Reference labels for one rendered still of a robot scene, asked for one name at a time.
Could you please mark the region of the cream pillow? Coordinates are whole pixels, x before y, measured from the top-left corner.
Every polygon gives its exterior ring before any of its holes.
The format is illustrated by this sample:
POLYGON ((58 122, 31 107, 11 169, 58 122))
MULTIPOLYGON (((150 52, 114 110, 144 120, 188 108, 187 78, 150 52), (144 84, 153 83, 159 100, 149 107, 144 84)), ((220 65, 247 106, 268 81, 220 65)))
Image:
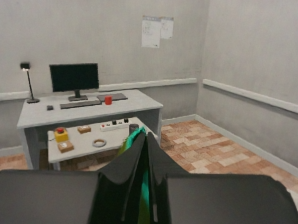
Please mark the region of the cream pillow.
POLYGON ((296 207, 298 209, 298 193, 296 193, 296 192, 294 192, 294 191, 292 191, 290 189, 287 189, 287 191, 291 193, 291 195, 293 197, 293 200, 294 200, 294 202, 296 204, 296 207))

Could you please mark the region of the green striped pillowcase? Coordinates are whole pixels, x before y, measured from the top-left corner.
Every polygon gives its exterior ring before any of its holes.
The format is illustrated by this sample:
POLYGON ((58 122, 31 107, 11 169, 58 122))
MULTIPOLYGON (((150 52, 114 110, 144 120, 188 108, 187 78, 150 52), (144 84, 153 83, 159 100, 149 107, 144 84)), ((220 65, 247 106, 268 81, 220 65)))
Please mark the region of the green striped pillowcase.
MULTIPOLYGON (((145 164, 144 164, 144 174, 143 174, 143 184, 142 184, 142 194, 141 194, 141 204, 140 204, 140 214, 139 214, 139 224, 150 224, 150 212, 149 212, 149 187, 148 187, 148 161, 147 161, 147 125, 143 127, 141 130, 136 132, 134 135, 129 137, 120 152, 123 153, 125 150, 127 150, 131 145, 134 143, 134 141, 137 139, 137 137, 140 135, 140 133, 144 131, 146 132, 146 152, 145 152, 145 164)), ((119 155, 120 155, 119 154, 119 155)))

